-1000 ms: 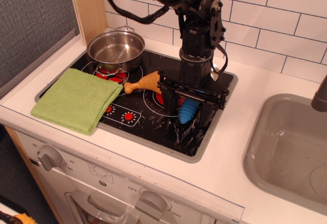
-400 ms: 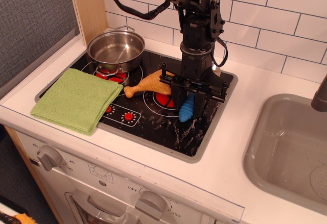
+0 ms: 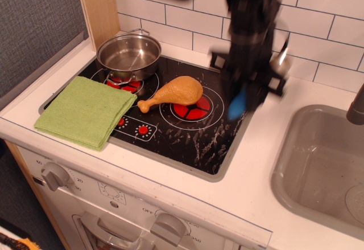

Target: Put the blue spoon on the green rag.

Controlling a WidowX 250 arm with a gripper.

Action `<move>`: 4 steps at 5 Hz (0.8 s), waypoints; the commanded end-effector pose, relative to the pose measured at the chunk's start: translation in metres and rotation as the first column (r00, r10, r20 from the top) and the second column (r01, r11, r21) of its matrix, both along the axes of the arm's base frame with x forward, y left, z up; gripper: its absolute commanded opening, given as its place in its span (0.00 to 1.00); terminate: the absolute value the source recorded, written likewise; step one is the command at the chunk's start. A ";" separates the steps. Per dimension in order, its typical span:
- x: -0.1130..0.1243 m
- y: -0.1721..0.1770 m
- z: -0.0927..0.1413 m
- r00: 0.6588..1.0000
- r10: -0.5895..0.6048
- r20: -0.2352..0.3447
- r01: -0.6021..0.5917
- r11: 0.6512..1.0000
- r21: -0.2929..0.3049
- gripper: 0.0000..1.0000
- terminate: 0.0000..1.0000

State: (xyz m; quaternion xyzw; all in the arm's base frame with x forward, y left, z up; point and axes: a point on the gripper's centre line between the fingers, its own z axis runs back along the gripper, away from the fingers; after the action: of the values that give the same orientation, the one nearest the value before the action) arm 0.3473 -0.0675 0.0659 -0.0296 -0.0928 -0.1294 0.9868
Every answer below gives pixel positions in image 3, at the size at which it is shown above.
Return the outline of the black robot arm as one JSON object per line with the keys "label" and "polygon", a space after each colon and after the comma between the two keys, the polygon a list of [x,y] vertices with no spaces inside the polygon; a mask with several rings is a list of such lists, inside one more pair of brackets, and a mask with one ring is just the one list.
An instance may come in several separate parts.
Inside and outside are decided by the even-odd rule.
{"label": "black robot arm", "polygon": [[231,15],[228,52],[212,53],[210,65],[220,70],[220,81],[230,118],[253,112],[272,92],[281,96],[288,69],[286,47],[272,56],[280,0],[227,0]]}

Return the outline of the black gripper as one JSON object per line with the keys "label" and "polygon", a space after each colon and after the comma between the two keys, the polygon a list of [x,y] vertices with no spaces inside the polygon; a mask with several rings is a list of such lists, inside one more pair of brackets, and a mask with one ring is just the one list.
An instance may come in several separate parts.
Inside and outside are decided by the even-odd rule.
{"label": "black gripper", "polygon": [[269,92],[283,95],[287,82],[270,68],[274,34],[268,33],[263,42],[257,44],[232,43],[229,52],[213,52],[210,66],[220,72],[219,80],[223,97],[232,101],[246,88],[246,110],[256,111]]}

